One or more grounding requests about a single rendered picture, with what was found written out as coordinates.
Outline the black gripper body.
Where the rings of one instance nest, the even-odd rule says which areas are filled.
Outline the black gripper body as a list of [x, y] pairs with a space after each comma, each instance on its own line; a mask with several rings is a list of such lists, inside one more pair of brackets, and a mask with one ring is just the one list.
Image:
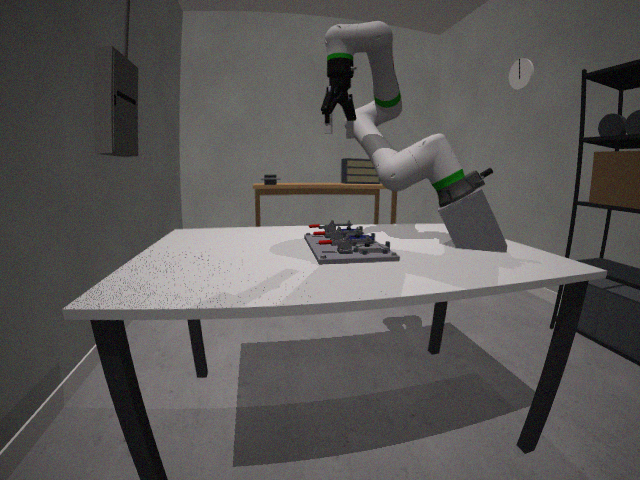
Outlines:
[[[335, 75], [330, 77], [329, 79], [329, 86], [335, 86], [335, 93], [334, 93], [334, 98], [337, 98], [340, 94], [340, 92], [344, 92], [344, 94], [348, 92], [347, 90], [351, 88], [351, 78], [348, 76], [344, 76], [344, 75]], [[345, 97], [343, 95], [342, 99], [338, 102], [339, 104], [343, 104], [345, 103]]]

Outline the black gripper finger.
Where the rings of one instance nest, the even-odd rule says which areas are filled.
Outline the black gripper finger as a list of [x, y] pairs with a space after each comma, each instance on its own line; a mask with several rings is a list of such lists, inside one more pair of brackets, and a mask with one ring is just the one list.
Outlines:
[[340, 92], [337, 98], [334, 98], [334, 86], [329, 86], [326, 89], [326, 95], [321, 107], [322, 114], [324, 114], [324, 134], [332, 134], [332, 112], [344, 95], [344, 92]]
[[[354, 138], [354, 121], [356, 121], [356, 114], [353, 105], [352, 94], [344, 94], [346, 102], [344, 104], [340, 104], [343, 108], [343, 111], [346, 116], [346, 138], [351, 139]], [[351, 117], [351, 118], [348, 118]]]

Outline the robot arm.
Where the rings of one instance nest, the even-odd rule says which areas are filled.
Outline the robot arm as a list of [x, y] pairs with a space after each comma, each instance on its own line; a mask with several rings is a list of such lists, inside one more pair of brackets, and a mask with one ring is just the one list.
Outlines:
[[353, 55], [367, 53], [374, 101], [355, 110], [354, 138], [370, 157], [385, 188], [401, 191], [427, 178], [438, 194], [439, 206], [444, 207], [485, 185], [484, 177], [493, 170], [464, 175], [443, 134], [431, 135], [398, 152], [375, 128], [395, 119], [402, 111], [393, 63], [393, 34], [386, 23], [334, 25], [325, 35], [325, 44], [328, 78], [335, 75], [352, 78], [357, 69], [353, 66]]

